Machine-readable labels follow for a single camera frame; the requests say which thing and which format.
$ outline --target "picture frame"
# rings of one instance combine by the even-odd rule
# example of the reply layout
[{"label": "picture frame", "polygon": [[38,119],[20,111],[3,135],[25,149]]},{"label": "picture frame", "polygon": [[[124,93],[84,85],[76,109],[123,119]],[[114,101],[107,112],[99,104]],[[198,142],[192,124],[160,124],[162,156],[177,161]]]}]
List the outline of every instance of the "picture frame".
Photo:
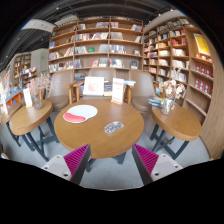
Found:
[{"label": "picture frame", "polygon": [[205,55],[209,55],[210,56],[210,51],[208,49],[208,45],[205,41],[205,39],[203,38],[203,36],[201,34],[198,33],[193,33],[197,47],[198,47],[198,52],[200,54],[205,54]]},{"label": "picture frame", "polygon": [[104,77],[85,77],[83,95],[103,96]]}]

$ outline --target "wooden bookshelf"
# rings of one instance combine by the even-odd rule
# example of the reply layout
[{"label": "wooden bookshelf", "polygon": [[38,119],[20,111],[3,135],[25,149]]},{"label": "wooden bookshelf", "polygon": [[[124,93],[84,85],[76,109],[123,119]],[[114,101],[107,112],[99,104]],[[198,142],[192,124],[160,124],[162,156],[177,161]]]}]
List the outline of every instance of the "wooden bookshelf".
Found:
[{"label": "wooden bookshelf", "polygon": [[[96,27],[98,22],[107,22],[108,26],[106,27]],[[118,22],[118,27],[112,27],[111,22]],[[71,28],[73,28],[75,25],[79,26],[79,24],[85,24],[85,29],[82,30],[75,30],[71,31]],[[142,26],[141,31],[132,30],[133,25],[139,25]],[[83,72],[86,75],[88,75],[89,69],[92,67],[92,61],[93,60],[99,60],[100,58],[107,58],[107,66],[109,67],[109,59],[120,59],[123,62],[124,67],[123,68],[117,68],[114,67],[117,70],[117,76],[122,78],[128,78],[128,71],[131,69],[131,61],[137,61],[138,69],[137,70],[145,70],[146,66],[144,64],[144,34],[143,34],[143,22],[136,19],[131,18],[125,18],[125,17],[113,17],[113,16],[105,16],[101,18],[82,18],[79,19],[76,22],[67,24],[65,26],[55,28],[52,31],[52,34],[54,32],[57,32],[58,35],[51,38],[51,42],[55,42],[57,46],[50,48],[49,44],[49,53],[58,52],[60,55],[64,55],[68,48],[74,47],[74,52],[72,55],[69,56],[61,56],[59,58],[55,58],[48,61],[48,65],[50,68],[50,65],[53,67],[55,64],[59,63],[65,63],[68,61],[72,61],[74,63],[75,59],[80,59],[81,61],[81,68],[73,68],[73,72]],[[83,33],[108,33],[107,39],[90,39],[90,40],[82,40],[82,41],[76,41],[76,37],[79,34]],[[111,32],[119,32],[122,33],[123,39],[111,39]],[[66,43],[66,40],[68,38],[71,39],[72,36],[75,36],[75,41]],[[141,36],[142,37],[142,43],[135,42],[135,39]],[[98,52],[99,47],[101,44],[108,45],[107,52]],[[122,45],[125,48],[126,54],[118,53],[118,52],[109,52],[109,46],[110,45]],[[94,47],[94,53],[82,53],[82,54],[76,54],[75,53],[75,47],[86,47],[86,50],[88,51],[89,47]],[[134,55],[134,50],[139,49],[140,56]]]}]

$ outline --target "gray floor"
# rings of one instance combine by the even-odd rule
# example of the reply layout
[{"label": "gray floor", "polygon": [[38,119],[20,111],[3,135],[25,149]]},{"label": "gray floor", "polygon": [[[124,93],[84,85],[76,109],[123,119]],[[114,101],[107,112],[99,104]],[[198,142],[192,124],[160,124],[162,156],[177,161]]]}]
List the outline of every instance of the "gray floor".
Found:
[{"label": "gray floor", "polygon": [[[57,114],[58,113],[56,112],[51,114],[51,119],[53,122]],[[155,140],[151,141],[149,139],[149,136],[155,126],[155,122],[153,121],[151,115],[143,114],[142,116],[144,118],[144,131],[137,144],[150,150],[155,144]],[[47,136],[51,135],[46,124],[42,124],[41,128]],[[38,140],[38,129],[32,131],[32,135],[36,140]],[[169,134],[166,134],[164,138],[169,139],[170,137],[171,136]],[[34,165],[36,167],[42,167],[46,163],[36,151],[31,152],[29,150],[21,137],[19,140],[21,147],[18,147],[16,142],[12,140],[6,125],[0,126],[0,140],[4,148],[4,152],[9,159]],[[170,147],[174,152],[176,152],[182,143],[182,140],[175,139]],[[45,154],[49,159],[53,158],[55,155],[64,156],[68,153],[69,151],[60,143],[50,142],[45,144]],[[161,150],[158,152],[158,154],[161,153],[166,153],[166,151]],[[184,168],[190,165],[206,162],[208,160],[208,152],[200,138],[190,142],[181,155],[176,159],[177,163]],[[92,165],[91,172],[84,172],[80,186],[92,189],[121,190],[139,188],[143,186],[143,183],[130,149],[127,151],[124,163],[122,165],[118,164],[117,160],[113,158],[96,160],[96,162]]]}]

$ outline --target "book cover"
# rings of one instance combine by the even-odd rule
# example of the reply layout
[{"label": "book cover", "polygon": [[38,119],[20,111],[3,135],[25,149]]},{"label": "book cover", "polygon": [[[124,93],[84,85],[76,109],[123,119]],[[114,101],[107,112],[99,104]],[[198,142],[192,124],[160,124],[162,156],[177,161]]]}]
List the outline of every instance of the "book cover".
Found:
[{"label": "book cover", "polygon": [[98,67],[98,60],[93,60],[92,67]]},{"label": "book cover", "polygon": [[137,61],[131,61],[131,68],[132,69],[138,69],[138,63],[137,63]]},{"label": "book cover", "polygon": [[89,47],[88,53],[94,53],[94,47]]}]

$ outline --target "wooden table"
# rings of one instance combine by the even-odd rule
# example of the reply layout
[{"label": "wooden table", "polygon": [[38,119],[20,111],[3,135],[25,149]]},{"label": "wooden table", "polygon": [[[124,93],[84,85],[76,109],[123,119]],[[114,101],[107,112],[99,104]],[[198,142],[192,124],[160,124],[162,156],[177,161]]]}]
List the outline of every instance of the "wooden table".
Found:
[{"label": "wooden table", "polygon": [[[54,131],[54,126],[51,122],[50,115],[53,111],[52,103],[48,100],[43,100],[43,107],[40,110],[36,110],[34,106],[26,108],[23,107],[18,110],[11,118],[9,125],[12,133],[14,135],[22,135],[23,140],[26,142],[27,146],[31,151],[38,151],[38,153],[46,160],[49,159],[44,154],[44,145],[50,141],[59,142]],[[40,125],[47,120],[48,126],[52,133],[51,137],[43,138],[45,135],[40,128]],[[40,140],[35,141],[31,135],[31,131],[38,128],[40,131]]]},{"label": "wooden table", "polygon": [[[190,111],[178,105],[175,105],[174,110],[171,110],[169,115],[162,114],[160,110],[161,108],[152,106],[152,118],[156,122],[156,126],[150,139],[157,140],[152,151],[155,152],[164,148],[172,156],[172,159],[175,160],[185,149],[189,141],[193,141],[199,137],[201,133],[201,124]],[[159,127],[163,130],[160,136],[157,136],[156,133]],[[166,132],[174,137],[164,143],[162,138]],[[168,144],[171,144],[175,138],[184,140],[184,143],[176,153],[174,153],[168,146]]]},{"label": "wooden table", "polygon": [[12,131],[10,130],[9,127],[9,121],[11,120],[12,116],[16,113],[17,110],[19,110],[22,107],[22,103],[16,103],[14,105],[12,105],[11,107],[9,107],[8,109],[8,114],[3,114],[2,115],[2,119],[1,119],[1,123],[6,124],[9,133],[11,134],[13,140],[16,141],[17,145],[20,147],[21,145],[19,144],[19,136],[15,136]]},{"label": "wooden table", "polygon": [[[69,108],[77,105],[94,106],[98,113],[79,124],[65,121],[63,115]],[[107,134],[104,127],[113,121],[123,123],[124,127]],[[118,159],[122,164],[126,151],[140,139],[144,121],[141,114],[126,103],[117,105],[111,103],[110,99],[91,99],[80,100],[64,108],[56,117],[54,127],[59,141],[68,150],[73,151],[89,143],[90,158],[102,159],[122,155]]]}]

